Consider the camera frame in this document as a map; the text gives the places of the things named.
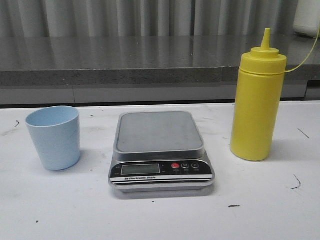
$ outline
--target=gray countertop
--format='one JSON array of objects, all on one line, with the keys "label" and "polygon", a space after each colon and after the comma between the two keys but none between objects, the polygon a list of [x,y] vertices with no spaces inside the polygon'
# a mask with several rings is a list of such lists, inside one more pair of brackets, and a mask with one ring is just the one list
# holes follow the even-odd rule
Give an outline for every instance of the gray countertop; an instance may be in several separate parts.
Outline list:
[{"label": "gray countertop", "polygon": [[[241,55],[262,36],[0,38],[0,86],[231,84]],[[314,39],[273,35],[271,46],[303,61]],[[320,78],[319,45],[286,81]]]}]

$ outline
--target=gray curtain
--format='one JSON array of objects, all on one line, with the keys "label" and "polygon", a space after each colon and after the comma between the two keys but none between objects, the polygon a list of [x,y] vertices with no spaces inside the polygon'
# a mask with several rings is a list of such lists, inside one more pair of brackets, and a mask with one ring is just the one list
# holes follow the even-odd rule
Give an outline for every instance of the gray curtain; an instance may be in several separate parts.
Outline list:
[{"label": "gray curtain", "polygon": [[0,37],[293,33],[298,0],[0,0]]}]

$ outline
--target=digital kitchen scale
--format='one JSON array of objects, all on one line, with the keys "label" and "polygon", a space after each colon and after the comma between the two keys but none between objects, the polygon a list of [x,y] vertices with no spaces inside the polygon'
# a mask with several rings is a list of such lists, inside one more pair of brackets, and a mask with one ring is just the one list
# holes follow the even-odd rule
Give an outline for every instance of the digital kitchen scale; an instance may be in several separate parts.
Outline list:
[{"label": "digital kitchen scale", "polygon": [[109,183],[122,192],[196,190],[215,172],[188,112],[135,112],[119,117]]}]

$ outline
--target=bottle cap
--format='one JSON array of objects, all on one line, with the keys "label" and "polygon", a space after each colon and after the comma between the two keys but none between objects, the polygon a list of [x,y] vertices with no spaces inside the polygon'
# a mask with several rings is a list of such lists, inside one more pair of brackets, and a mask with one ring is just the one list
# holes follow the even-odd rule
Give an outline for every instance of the bottle cap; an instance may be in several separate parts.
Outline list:
[{"label": "bottle cap", "polygon": [[257,75],[278,75],[286,71],[287,57],[270,47],[271,29],[266,28],[261,47],[251,48],[242,55],[240,69]]}]

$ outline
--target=red button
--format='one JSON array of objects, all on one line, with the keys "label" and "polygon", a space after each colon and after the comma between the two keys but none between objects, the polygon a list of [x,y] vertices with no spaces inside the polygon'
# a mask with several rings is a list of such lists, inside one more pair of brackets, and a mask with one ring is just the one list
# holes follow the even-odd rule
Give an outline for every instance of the red button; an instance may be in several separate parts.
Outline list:
[{"label": "red button", "polygon": [[179,164],[179,163],[172,163],[172,164],[171,164],[171,167],[172,167],[173,169],[178,169],[178,168],[180,168],[180,164]]}]

